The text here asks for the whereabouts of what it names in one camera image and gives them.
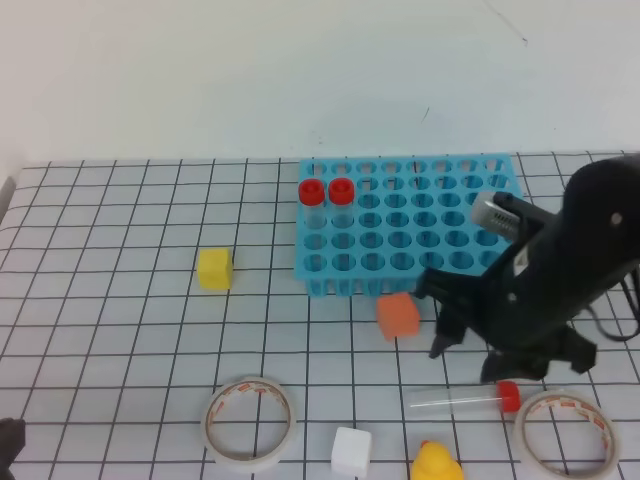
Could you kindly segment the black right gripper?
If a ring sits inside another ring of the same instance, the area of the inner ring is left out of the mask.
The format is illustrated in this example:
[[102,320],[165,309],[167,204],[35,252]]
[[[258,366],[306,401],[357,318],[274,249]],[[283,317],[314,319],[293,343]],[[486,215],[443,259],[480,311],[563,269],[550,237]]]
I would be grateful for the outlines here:
[[493,348],[481,383],[539,381],[552,361],[567,362],[577,373],[595,366],[596,345],[568,325],[581,305],[562,291],[552,233],[550,224],[523,223],[518,239],[480,276],[425,269],[414,295],[441,303],[431,359],[472,330]]

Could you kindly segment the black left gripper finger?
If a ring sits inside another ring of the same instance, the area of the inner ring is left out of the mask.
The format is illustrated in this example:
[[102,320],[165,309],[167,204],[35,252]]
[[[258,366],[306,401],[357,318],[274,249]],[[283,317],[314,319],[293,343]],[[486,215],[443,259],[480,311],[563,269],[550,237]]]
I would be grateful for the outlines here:
[[0,421],[0,478],[13,478],[10,468],[26,443],[26,423],[22,419]]

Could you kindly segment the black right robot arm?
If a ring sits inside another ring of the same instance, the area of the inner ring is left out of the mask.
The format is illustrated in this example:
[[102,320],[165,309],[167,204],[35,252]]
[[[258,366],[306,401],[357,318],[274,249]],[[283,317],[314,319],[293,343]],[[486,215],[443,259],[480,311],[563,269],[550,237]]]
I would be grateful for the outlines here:
[[599,160],[570,178],[550,213],[507,192],[482,192],[473,223],[510,241],[480,276],[425,269],[415,295],[440,302],[430,358],[474,331],[492,350],[483,383],[541,380],[553,361],[583,374],[596,345],[570,321],[615,284],[639,313],[639,157]]

